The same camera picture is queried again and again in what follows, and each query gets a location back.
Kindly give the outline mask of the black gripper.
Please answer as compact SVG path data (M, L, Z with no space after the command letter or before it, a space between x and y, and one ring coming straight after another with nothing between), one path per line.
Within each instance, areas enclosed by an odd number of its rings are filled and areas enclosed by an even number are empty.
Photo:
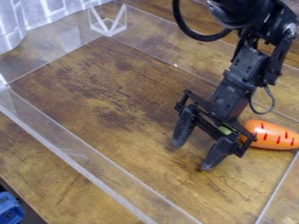
M217 140L201 165L203 171L210 171L230 154L242 157L257 140L239 123L239 115L255 90L253 83L226 71L209 100L191 90L183 91L183 97L175 105L179 120L173 133L173 147L179 149L185 145L195 127Z

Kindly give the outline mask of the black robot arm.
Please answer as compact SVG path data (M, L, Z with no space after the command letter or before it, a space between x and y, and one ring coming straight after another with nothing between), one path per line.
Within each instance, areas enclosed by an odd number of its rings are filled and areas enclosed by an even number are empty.
M267 89L282 75L282 65L297 38L298 17L282 0L207 0L210 10L225 26L213 35L201 35L189 27L181 11L181 0L173 0L173 14L185 34L199 41L211 42L238 31L239 42L225 71L223 80L209 100L193 91L183 92L175 105L179 120L173 134L173 147L181 148L195 128L201 128L217 143L201 164L211 170L234 154L242 157L255 134L239 123L245 108L253 106L258 88Z

